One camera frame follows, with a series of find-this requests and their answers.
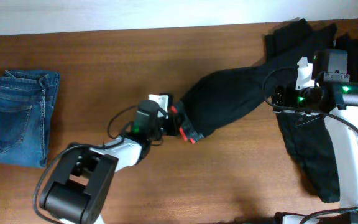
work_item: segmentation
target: wooden table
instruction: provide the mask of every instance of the wooden table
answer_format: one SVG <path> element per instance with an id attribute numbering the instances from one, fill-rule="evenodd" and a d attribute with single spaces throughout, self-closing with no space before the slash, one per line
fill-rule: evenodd
<path id="1" fill-rule="evenodd" d="M 358 37 L 358 20 L 336 22 L 338 35 Z M 149 93 L 179 99 L 215 70 L 262 63 L 263 35 L 281 25 L 2 36 L 0 75 L 12 68 L 61 73 L 53 158 L 69 142 L 108 141 L 109 119 Z M 115 130 L 130 119 L 133 113 L 121 117 Z M 31 201 L 41 173 L 0 164 L 0 223 L 43 223 Z M 338 207 L 310 194 L 301 176 L 272 109 L 262 104 L 197 144 L 165 138 L 138 166 L 114 176 L 102 214 L 107 223 L 226 223 Z"/>

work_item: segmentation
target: jeans pocket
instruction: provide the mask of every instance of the jeans pocket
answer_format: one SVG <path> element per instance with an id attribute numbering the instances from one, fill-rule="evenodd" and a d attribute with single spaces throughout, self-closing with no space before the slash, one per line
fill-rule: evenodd
<path id="1" fill-rule="evenodd" d="M 22 144 L 31 107 L 0 107 L 0 153 L 5 153 Z"/>

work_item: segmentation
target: blue jeans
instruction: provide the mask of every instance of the blue jeans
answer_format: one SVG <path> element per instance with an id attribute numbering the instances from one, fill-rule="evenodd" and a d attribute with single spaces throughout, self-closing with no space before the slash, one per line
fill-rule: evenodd
<path id="1" fill-rule="evenodd" d="M 0 77 L 0 163 L 45 167 L 60 77 L 45 70 Z"/>

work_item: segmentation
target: white wall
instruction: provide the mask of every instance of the white wall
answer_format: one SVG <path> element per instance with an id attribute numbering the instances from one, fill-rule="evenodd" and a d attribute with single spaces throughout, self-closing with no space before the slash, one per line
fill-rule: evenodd
<path id="1" fill-rule="evenodd" d="M 358 18 L 358 0 L 0 0 L 0 35 Z"/>

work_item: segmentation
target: black garment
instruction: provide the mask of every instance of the black garment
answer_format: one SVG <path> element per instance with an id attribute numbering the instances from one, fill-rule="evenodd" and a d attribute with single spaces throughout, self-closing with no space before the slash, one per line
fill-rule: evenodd
<path id="1" fill-rule="evenodd" d="M 336 48 L 348 53 L 347 73 L 358 83 L 358 40 L 347 34 L 336 40 Z M 295 89 L 295 82 L 288 85 Z M 287 152 L 302 168 L 323 202 L 339 201 L 339 179 L 333 144 L 320 116 L 277 114 Z"/>
<path id="2" fill-rule="evenodd" d="M 304 33 L 295 39 L 287 38 L 299 30 Z M 276 68 L 296 67 L 302 56 L 311 58 L 316 50 L 332 47 L 336 25 L 331 24 L 305 38 L 309 33 L 310 27 L 304 20 L 278 30 L 268 39 L 283 44 L 275 47 L 282 53 L 259 67 L 221 70 L 203 77 L 181 99 L 184 111 L 179 113 L 186 114 L 194 131 L 203 137 L 247 115 L 264 101 L 260 86 L 266 75 Z M 296 74 L 296 70 L 278 72 L 267 82 L 267 94 L 271 95 L 276 85 L 296 80 Z"/>

